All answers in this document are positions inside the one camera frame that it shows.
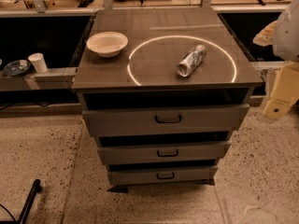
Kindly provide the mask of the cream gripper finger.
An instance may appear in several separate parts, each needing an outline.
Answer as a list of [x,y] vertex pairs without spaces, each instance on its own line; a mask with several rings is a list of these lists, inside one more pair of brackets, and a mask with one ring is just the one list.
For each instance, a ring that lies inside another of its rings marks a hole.
[[271,121],[280,120],[299,100],[299,62],[285,62],[276,72],[262,116]]
[[261,47],[272,45],[276,25],[277,22],[273,21],[265,26],[261,32],[253,38],[253,43]]

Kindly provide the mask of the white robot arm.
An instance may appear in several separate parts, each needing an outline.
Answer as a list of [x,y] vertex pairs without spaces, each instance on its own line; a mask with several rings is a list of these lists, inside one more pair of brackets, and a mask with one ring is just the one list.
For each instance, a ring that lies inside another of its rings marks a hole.
[[284,60],[276,71],[272,90],[263,100],[263,119],[277,121],[299,100],[299,0],[292,0],[276,21],[253,38],[253,43],[271,45],[273,53]]

